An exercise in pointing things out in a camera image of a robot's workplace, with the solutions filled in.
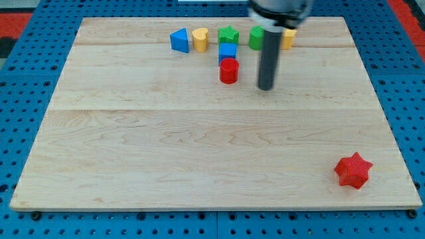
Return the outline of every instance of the yellow block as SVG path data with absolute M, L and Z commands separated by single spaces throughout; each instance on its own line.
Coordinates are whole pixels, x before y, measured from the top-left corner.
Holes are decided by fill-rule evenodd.
M 281 43 L 282 49 L 284 50 L 291 49 L 294 43 L 296 33 L 297 33 L 297 30 L 286 29 L 284 31 L 284 35 L 282 37 L 282 43 Z
M 208 46 L 208 29 L 201 27 L 192 31 L 193 48 L 197 52 L 206 52 Z

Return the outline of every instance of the green block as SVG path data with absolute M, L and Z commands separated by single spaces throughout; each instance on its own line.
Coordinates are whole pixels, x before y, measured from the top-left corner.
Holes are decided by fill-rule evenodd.
M 248 42 L 248 46 L 252 50 L 261 50 L 263 47 L 263 37 L 264 37 L 264 30 L 260 26 L 255 26 L 251 28 L 250 31 L 250 40 Z
M 218 44 L 220 43 L 239 43 L 239 32 L 232 26 L 218 29 Z

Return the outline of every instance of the red cylinder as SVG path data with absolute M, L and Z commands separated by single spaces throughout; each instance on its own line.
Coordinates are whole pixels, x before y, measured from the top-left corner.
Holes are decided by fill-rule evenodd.
M 238 80 L 239 62 L 235 58 L 224 58 L 220 62 L 220 80 L 233 84 Z

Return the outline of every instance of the blue block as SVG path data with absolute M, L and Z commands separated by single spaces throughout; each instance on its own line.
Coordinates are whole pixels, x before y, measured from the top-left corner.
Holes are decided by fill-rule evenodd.
M 170 35 L 171 48 L 181 52 L 189 53 L 189 40 L 186 28 L 180 29 Z
M 218 65 L 224 58 L 235 58 L 238 45 L 234 43 L 220 43 L 218 48 Z

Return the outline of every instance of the wooden table surface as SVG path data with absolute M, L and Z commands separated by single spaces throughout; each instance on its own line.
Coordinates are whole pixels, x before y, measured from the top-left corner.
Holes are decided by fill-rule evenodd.
M 218 80 L 217 29 L 240 31 Z M 11 201 L 22 211 L 382 210 L 422 205 L 347 26 L 309 18 L 256 87 L 245 18 L 84 19 Z M 206 53 L 169 34 L 208 27 Z M 362 189 L 333 171 L 354 152 Z

